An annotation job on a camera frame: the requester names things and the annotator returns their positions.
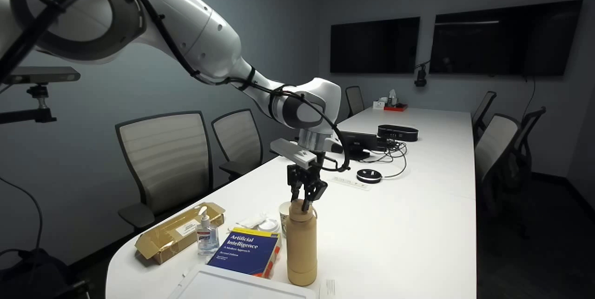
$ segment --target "paper cup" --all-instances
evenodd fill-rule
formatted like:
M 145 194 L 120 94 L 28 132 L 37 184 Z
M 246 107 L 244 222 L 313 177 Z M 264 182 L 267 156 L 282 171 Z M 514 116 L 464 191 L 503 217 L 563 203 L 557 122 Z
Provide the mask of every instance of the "paper cup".
M 287 228 L 287 218 L 289 217 L 289 206 L 291 206 L 291 201 L 286 201 L 279 206 L 279 217 L 281 218 L 281 231 L 283 236 L 286 237 L 285 230 Z

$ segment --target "white table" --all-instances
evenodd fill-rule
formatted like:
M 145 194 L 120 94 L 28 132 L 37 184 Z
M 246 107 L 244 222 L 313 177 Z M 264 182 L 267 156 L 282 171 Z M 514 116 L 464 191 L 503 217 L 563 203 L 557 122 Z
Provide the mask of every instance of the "white table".
M 409 108 L 398 112 L 365 110 L 340 123 L 341 130 L 376 133 L 378 125 L 419 129 L 419 141 L 408 143 L 407 169 L 370 191 L 330 182 L 333 176 L 355 180 L 360 168 L 385 176 L 402 168 L 393 163 L 352 161 L 351 171 L 323 172 L 329 187 L 319 201 L 318 278 L 309 286 L 318 292 L 325 279 L 335 279 L 344 298 L 475 298 L 476 202 L 474 149 L 470 114 Z M 289 200 L 286 166 L 277 157 L 246 176 L 197 201 L 226 209 L 219 227 L 267 212 Z M 354 211 L 366 209 L 365 219 Z M 165 299 L 182 274 L 204 263 L 196 245 L 163 265 L 144 259 L 134 248 L 136 237 L 114 255 L 108 269 L 107 299 Z M 287 280 L 285 250 L 274 266 L 272 280 Z

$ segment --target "wall-mounted tv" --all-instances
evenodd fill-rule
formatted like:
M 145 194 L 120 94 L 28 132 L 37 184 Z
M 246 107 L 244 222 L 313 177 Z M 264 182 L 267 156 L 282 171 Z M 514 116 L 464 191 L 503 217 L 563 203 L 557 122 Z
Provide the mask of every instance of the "wall-mounted tv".
M 436 15 L 430 73 L 563 75 L 582 0 Z
M 332 73 L 412 73 L 419 17 L 331 26 Z

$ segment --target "white robotic arm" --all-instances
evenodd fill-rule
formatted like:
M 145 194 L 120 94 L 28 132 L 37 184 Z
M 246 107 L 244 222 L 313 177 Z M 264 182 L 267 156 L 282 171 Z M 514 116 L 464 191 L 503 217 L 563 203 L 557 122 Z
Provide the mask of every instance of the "white robotic arm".
M 0 0 L 2 67 L 7 65 L 6 56 L 13 53 L 8 47 L 20 30 L 30 28 L 47 7 L 61 7 L 51 1 Z M 338 115 L 340 87 L 321 78 L 298 86 L 265 78 L 242 58 L 238 34 L 202 0 L 72 0 L 66 4 L 67 11 L 36 42 L 38 47 L 69 61 L 103 63 L 117 57 L 128 43 L 144 43 L 176 58 L 189 72 L 200 72 L 193 76 L 202 82 L 229 82 L 250 96 L 265 115 L 300 130 L 299 146 L 315 154 L 318 165 L 314 170 L 311 157 L 303 151 L 274 149 L 286 157 L 289 153 L 300 165 L 302 171 L 294 172 L 293 179 L 298 185 L 318 183 L 324 152 L 341 148 L 332 138 L 333 129 L 338 130 L 330 125 Z M 6 74 L 7 70 L 0 70 L 1 77 Z M 323 191 L 319 189 L 310 201 Z

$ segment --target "book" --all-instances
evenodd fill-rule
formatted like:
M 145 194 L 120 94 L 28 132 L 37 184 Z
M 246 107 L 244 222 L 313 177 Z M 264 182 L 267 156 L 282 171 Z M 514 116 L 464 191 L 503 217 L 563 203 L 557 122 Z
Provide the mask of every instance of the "book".
M 281 250 L 279 233 L 234 228 L 207 265 L 270 278 Z

